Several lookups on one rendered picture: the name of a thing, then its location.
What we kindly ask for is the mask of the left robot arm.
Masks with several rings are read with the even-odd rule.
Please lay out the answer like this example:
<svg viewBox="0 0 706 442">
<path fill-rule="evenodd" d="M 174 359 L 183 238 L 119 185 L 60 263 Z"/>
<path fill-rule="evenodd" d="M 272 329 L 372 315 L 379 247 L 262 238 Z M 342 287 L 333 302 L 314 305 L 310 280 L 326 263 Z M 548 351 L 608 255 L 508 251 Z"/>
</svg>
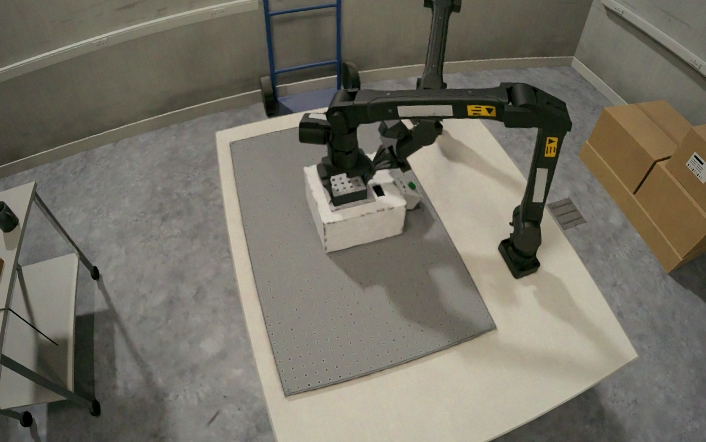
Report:
<svg viewBox="0 0 706 442">
<path fill-rule="evenodd" d="M 542 128 L 538 129 L 523 200 L 514 208 L 513 221 L 509 222 L 514 231 L 499 244 L 519 277 L 540 267 L 536 257 L 542 243 L 539 224 L 564 137 L 573 125 L 564 101 L 535 86 L 516 82 L 481 89 L 342 89 L 334 94 L 327 112 L 304 113 L 298 137 L 300 143 L 327 144 L 333 164 L 332 146 L 345 152 L 354 149 L 358 144 L 357 128 L 352 127 L 360 124 L 414 119 L 503 122 L 503 117 L 505 128 Z"/>
</svg>

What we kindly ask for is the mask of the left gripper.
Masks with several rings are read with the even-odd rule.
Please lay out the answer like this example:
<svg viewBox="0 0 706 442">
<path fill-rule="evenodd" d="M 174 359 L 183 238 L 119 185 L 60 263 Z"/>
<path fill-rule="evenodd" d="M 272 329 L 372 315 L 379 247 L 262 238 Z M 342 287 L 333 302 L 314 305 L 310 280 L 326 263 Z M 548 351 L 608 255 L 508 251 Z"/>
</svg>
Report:
<svg viewBox="0 0 706 442">
<path fill-rule="evenodd" d="M 344 173 L 346 173 L 348 178 L 361 176 L 366 186 L 376 174 L 376 167 L 374 163 L 371 158 L 364 153 L 362 148 L 359 148 L 359 158 L 357 146 L 348 152 L 339 151 L 332 146 L 332 151 L 333 164 L 331 164 L 329 157 L 325 156 L 321 158 L 322 164 L 316 165 L 316 170 L 322 185 L 328 191 L 330 197 L 332 195 L 332 183 L 330 181 L 331 177 Z"/>
</svg>

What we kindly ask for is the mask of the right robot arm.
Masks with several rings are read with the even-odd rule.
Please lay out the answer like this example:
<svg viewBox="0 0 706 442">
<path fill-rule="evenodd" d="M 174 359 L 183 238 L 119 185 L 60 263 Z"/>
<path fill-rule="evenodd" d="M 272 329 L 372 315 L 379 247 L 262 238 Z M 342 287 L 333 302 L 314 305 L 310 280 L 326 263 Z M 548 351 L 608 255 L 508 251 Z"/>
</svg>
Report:
<svg viewBox="0 0 706 442">
<path fill-rule="evenodd" d="M 461 3 L 462 0 L 424 0 L 424 7 L 431 8 L 433 13 L 425 70 L 422 78 L 417 78 L 416 89 L 447 88 L 447 83 L 443 82 L 443 64 L 448 23 L 452 12 L 460 13 Z M 412 134 L 401 120 L 382 121 L 378 128 L 380 135 L 391 138 L 404 158 L 420 148 L 419 145 L 432 145 L 438 138 L 437 132 L 443 130 L 443 119 L 413 121 L 419 124 L 411 128 Z"/>
</svg>

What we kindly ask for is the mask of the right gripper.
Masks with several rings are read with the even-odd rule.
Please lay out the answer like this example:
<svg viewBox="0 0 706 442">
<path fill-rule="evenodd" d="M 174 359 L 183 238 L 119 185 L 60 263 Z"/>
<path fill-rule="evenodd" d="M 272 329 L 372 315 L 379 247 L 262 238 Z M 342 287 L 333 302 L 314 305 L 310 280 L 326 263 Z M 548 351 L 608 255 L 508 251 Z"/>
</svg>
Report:
<svg viewBox="0 0 706 442">
<path fill-rule="evenodd" d="M 388 170 L 388 169 L 398 169 L 398 168 L 400 168 L 400 170 L 401 170 L 403 173 L 405 173 L 405 172 L 409 171 L 410 169 L 412 169 L 412 167 L 411 167 L 411 165 L 409 164 L 407 158 L 408 158 L 409 156 L 411 156 L 412 154 L 414 154 L 415 152 L 417 152 L 418 150 L 420 150 L 420 149 L 422 148 L 421 145 L 419 145 L 420 148 L 418 148 L 417 150 L 415 150 L 414 152 L 412 152 L 411 154 L 409 154 L 408 156 L 406 156 L 406 157 L 404 158 L 404 157 L 399 153 L 399 151 L 397 150 L 397 148 L 396 148 L 396 146 L 394 145 L 394 143 L 393 143 L 393 141 L 391 140 L 391 138 L 386 138 L 386 137 L 383 137 L 383 136 L 381 136 L 381 137 L 379 137 L 379 138 L 380 138 L 380 140 L 381 140 L 381 142 L 382 142 L 383 144 L 381 144 L 381 145 L 379 146 L 379 148 L 378 148 L 378 150 L 377 150 L 377 152 L 376 152 L 376 154 L 375 154 L 375 156 L 374 156 L 374 158 L 373 158 L 373 160 L 372 160 L 373 163 L 374 163 L 374 165 L 375 165 L 375 167 L 379 164 L 379 165 L 376 167 L 377 171 Z M 385 149 L 386 149 L 386 150 L 385 150 Z M 395 155 L 394 153 L 395 153 L 396 155 Z M 388 160 L 388 161 L 387 161 L 387 160 Z M 384 161 L 384 162 L 383 162 L 383 161 Z M 382 163 L 381 163 L 381 162 L 382 162 Z M 381 164 L 380 164 L 380 163 L 381 163 Z M 398 167 L 398 166 L 399 166 L 399 167 Z"/>
</svg>

